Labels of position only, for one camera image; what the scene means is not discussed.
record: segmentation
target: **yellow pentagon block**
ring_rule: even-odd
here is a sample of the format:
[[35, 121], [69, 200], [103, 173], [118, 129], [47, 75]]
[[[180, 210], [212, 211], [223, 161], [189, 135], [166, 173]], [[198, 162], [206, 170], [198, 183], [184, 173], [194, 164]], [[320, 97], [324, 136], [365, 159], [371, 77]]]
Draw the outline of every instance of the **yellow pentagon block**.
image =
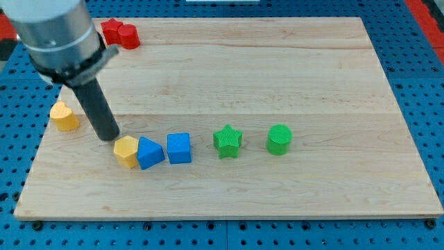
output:
[[80, 126], [77, 116], [63, 101], [58, 101], [54, 104], [49, 117], [60, 131], [72, 131]]
[[137, 148], [139, 140], [129, 135], [118, 139], [114, 143], [114, 155], [120, 165], [133, 168], [139, 164], [137, 161]]

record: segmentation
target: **blue block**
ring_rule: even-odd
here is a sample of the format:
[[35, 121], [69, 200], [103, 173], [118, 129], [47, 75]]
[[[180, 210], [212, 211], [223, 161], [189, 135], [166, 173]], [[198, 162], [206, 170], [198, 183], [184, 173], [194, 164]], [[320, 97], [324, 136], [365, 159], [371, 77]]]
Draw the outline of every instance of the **blue block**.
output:
[[140, 168], [145, 170], [165, 160], [164, 150], [158, 143], [148, 138], [140, 137], [137, 160], [139, 161]]
[[189, 133], [169, 134], [166, 137], [169, 162], [171, 164], [191, 162], [191, 140]]

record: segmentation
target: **wooden board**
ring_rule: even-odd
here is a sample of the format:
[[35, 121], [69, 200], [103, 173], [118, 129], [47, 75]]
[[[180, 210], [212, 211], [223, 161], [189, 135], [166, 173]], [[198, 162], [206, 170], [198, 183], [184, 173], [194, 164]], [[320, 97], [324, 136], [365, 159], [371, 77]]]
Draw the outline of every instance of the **wooden board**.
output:
[[[23, 220], [438, 217], [436, 196], [359, 18], [125, 19], [142, 46], [99, 76], [121, 136], [166, 146], [191, 133], [193, 163], [117, 164], [77, 100], [77, 131], [46, 130], [18, 201]], [[244, 132], [238, 159], [212, 133]], [[268, 129], [289, 125], [284, 156]]]

